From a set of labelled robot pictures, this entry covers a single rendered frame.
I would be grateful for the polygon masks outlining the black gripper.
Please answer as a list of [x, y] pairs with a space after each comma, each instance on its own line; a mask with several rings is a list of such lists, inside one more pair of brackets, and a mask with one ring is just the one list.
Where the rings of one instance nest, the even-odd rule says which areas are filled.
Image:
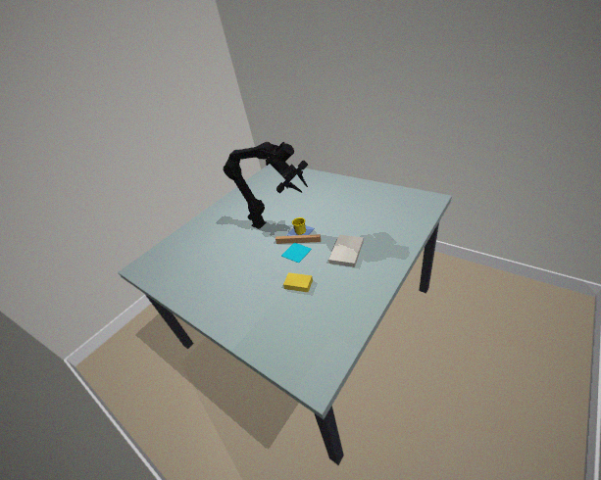
[[[280, 167], [280, 168], [279, 168], [277, 171], [279, 172], [281, 169], [282, 169], [282, 170], [285, 170], [285, 169], [286, 169], [286, 167], [285, 167], [286, 165], [288, 165], [288, 163], [287, 163], [287, 162], [284, 162], [284, 163], [283, 163], [283, 165], [282, 165], [282, 166], [281, 166], [281, 167]], [[298, 174], [298, 177], [299, 177], [299, 178], [302, 180], [302, 182], [303, 182], [303, 183], [304, 183], [306, 186], [307, 186], [307, 184], [306, 184], [306, 182], [305, 182], [305, 180], [304, 180], [304, 178], [303, 178], [303, 175], [302, 175], [303, 171], [302, 171], [302, 169], [304, 169], [304, 168], [305, 168], [307, 165], [308, 165], [308, 164], [307, 164], [305, 161], [302, 161], [302, 162], [301, 162], [301, 163], [298, 165], [298, 168], [297, 168], [297, 170], [294, 172], [295, 174]], [[280, 173], [280, 172], [279, 172], [279, 173]], [[280, 173], [280, 174], [281, 174], [281, 173]], [[277, 191], [277, 192], [280, 194], [280, 193], [281, 193], [281, 192], [284, 190], [284, 187], [286, 187], [286, 188], [293, 188], [293, 189], [295, 189], [295, 190], [297, 190], [297, 191], [299, 191], [299, 192], [301, 192], [301, 193], [302, 193], [302, 191], [301, 191], [301, 190], [300, 190], [298, 187], [296, 187], [296, 186], [295, 186], [293, 183], [291, 183], [291, 182], [287, 182], [286, 180], [285, 180], [283, 183], [281, 183], [281, 184], [280, 184], [280, 185], [279, 185], [279, 186], [276, 188], [276, 191]], [[307, 186], [307, 187], [308, 187], [308, 186]]]

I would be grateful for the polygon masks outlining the brown wooden bar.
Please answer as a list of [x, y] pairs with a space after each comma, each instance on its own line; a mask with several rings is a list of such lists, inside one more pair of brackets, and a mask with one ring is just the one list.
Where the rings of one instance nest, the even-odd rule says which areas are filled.
[[295, 236], [276, 236], [275, 240], [276, 240], [277, 244], [321, 242], [321, 234], [316, 234], [316, 235], [295, 235]]

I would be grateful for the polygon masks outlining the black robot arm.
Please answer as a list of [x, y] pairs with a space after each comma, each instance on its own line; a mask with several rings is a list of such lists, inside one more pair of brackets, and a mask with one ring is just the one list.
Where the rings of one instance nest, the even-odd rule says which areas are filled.
[[[234, 150], [229, 154], [223, 170], [226, 176], [235, 182], [243, 197], [247, 201], [248, 210], [250, 212], [248, 218], [253, 222], [251, 226], [260, 229], [266, 224], [262, 216], [265, 205], [263, 204], [262, 200], [255, 198], [244, 178], [242, 177], [241, 167], [239, 165], [240, 160], [248, 158], [266, 159], [266, 166], [271, 164], [276, 170], [278, 170], [293, 154], [293, 147], [284, 142], [282, 142], [279, 146], [271, 144], [270, 142], [265, 142], [256, 147]], [[294, 165], [286, 165], [285, 167], [285, 170], [281, 169], [279, 172], [281, 173], [282, 177], [289, 182], [293, 177], [295, 177], [296, 174], [294, 172], [297, 169]]]

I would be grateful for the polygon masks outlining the yellow cup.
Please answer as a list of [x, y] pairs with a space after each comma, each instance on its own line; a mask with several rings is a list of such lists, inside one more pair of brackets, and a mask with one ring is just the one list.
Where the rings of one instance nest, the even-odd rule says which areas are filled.
[[294, 226], [295, 233], [298, 235], [304, 234], [306, 232], [305, 219], [303, 217], [298, 217], [292, 221]]

